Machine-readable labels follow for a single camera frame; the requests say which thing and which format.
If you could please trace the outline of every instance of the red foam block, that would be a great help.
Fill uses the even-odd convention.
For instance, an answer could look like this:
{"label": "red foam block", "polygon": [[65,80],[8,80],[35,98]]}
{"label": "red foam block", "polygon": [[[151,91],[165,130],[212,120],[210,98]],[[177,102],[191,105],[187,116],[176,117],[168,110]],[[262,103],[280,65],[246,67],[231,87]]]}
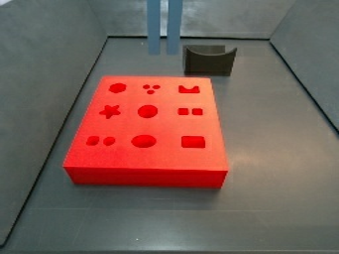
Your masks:
{"label": "red foam block", "polygon": [[228,163],[210,79],[105,76],[64,168],[75,184],[220,188]]}

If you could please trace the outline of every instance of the gray wall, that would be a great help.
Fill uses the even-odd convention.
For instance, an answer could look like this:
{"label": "gray wall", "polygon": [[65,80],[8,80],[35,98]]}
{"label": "gray wall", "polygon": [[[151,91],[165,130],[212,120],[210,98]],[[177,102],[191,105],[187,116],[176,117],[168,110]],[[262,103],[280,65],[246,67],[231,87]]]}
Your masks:
{"label": "gray wall", "polygon": [[339,129],[339,1],[298,0],[271,43]]}
{"label": "gray wall", "polygon": [[[184,0],[182,36],[268,39],[295,0]],[[145,36],[145,0],[89,0],[109,36]],[[167,0],[161,0],[161,35]]]}
{"label": "gray wall", "polygon": [[0,245],[104,41],[85,0],[0,7]]}

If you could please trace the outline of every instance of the black arch-shaped block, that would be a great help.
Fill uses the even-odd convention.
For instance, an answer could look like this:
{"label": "black arch-shaped block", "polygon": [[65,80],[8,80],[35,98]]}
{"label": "black arch-shaped block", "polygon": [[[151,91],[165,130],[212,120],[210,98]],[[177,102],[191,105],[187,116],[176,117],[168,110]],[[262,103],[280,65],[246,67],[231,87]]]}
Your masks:
{"label": "black arch-shaped block", "polygon": [[238,48],[226,52],[223,45],[186,45],[183,51],[186,74],[231,75]]}

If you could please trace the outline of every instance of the star-shaped hole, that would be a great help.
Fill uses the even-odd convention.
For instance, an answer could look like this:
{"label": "star-shaped hole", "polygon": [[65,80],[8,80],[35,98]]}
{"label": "star-shaped hole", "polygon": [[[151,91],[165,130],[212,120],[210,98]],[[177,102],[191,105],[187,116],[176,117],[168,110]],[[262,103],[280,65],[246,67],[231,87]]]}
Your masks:
{"label": "star-shaped hole", "polygon": [[109,119],[113,115],[119,115],[120,111],[117,110],[119,105],[109,106],[105,105],[104,109],[99,112],[100,115],[105,115],[105,119]]}

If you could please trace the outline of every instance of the vertical bar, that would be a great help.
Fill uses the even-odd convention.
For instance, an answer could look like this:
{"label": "vertical bar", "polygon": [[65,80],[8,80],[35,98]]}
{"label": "vertical bar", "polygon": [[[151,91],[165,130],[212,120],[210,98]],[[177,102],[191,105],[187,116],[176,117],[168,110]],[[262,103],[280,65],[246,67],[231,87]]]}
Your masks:
{"label": "vertical bar", "polygon": [[168,0],[167,54],[176,55],[180,43],[183,0]]}
{"label": "vertical bar", "polygon": [[147,0],[148,54],[160,54],[160,0]]}

